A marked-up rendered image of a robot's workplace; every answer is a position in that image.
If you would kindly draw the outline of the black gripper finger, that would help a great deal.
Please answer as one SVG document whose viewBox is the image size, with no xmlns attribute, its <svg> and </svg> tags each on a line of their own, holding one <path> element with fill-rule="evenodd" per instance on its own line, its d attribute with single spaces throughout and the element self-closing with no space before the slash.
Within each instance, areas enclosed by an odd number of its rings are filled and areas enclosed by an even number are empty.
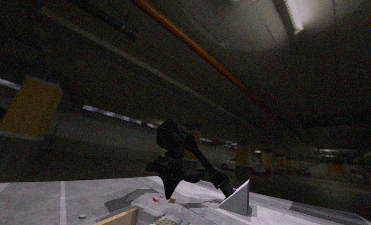
<svg viewBox="0 0 371 225">
<path fill-rule="evenodd" d="M 169 189 L 168 189 L 168 194 L 167 194 L 167 200 L 170 199 L 171 195 L 173 194 L 174 190 L 176 189 L 176 186 L 182 180 L 184 180 L 184 179 L 177 180 L 177 179 L 174 179 L 174 178 L 169 178 L 170 184 L 169 184 Z"/>
<path fill-rule="evenodd" d="M 167 199 L 167 194 L 168 194 L 168 189 L 169 189 L 169 184 L 170 184 L 170 182 L 169 182 L 169 178 L 172 178 L 173 175 L 171 175 L 171 176 L 167 176 L 167 177 L 165 177 L 165 176 L 161 176 L 161 175 L 158 175 L 158 177 L 160 177 L 161 180 L 163 181 L 165 197 L 166 197 L 166 199 Z"/>
</svg>

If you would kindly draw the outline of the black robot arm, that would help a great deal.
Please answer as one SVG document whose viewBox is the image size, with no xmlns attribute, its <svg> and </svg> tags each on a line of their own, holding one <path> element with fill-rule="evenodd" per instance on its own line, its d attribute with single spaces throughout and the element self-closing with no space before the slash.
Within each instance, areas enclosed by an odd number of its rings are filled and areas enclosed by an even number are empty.
<svg viewBox="0 0 371 225">
<path fill-rule="evenodd" d="M 184 136 L 188 134 L 187 136 Z M 159 127 L 157 127 L 156 142 L 159 147 L 181 151 L 184 149 L 192 152 L 204 168 L 208 171 L 210 180 L 216 189 L 221 189 L 225 195 L 225 199 L 232 195 L 234 190 L 228 183 L 230 178 L 228 175 L 220 171 L 219 168 L 213 166 L 206 158 L 206 156 L 197 147 L 195 137 L 190 131 L 182 129 L 178 126 L 178 123 L 174 119 L 168 118 Z M 173 158 L 169 157 L 169 153 L 165 154 L 165 157 L 154 160 L 154 172 L 158 172 L 161 175 L 167 175 L 168 173 L 174 173 L 178 170 L 178 156 L 174 155 Z M 227 180 L 226 180 L 227 179 Z M 225 181 L 226 180 L 226 181 Z M 223 182 L 223 183 L 222 183 Z M 221 184 L 222 183 L 222 184 Z M 219 185 L 221 184 L 221 185 Z M 219 186 L 218 186 L 219 185 Z M 224 200 L 225 200 L 224 199 Z"/>
</svg>

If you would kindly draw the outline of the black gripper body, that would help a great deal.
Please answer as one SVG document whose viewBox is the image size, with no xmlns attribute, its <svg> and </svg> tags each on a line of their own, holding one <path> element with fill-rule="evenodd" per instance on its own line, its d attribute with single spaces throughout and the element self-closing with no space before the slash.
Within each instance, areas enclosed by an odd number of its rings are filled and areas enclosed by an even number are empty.
<svg viewBox="0 0 371 225">
<path fill-rule="evenodd" d="M 167 150 L 167 153 L 169 153 L 169 157 L 173 158 L 174 155 L 178 156 L 178 170 L 174 173 L 168 173 L 167 175 L 161 175 L 161 176 L 171 176 L 173 175 L 174 179 L 180 180 L 184 179 L 186 182 L 190 183 L 196 183 L 200 181 L 200 173 L 192 170 L 182 171 L 182 159 L 184 158 L 184 154 L 181 151 L 175 151 L 175 150 Z M 146 171 L 153 172 L 154 170 L 154 162 L 149 162 L 146 166 Z"/>
</svg>

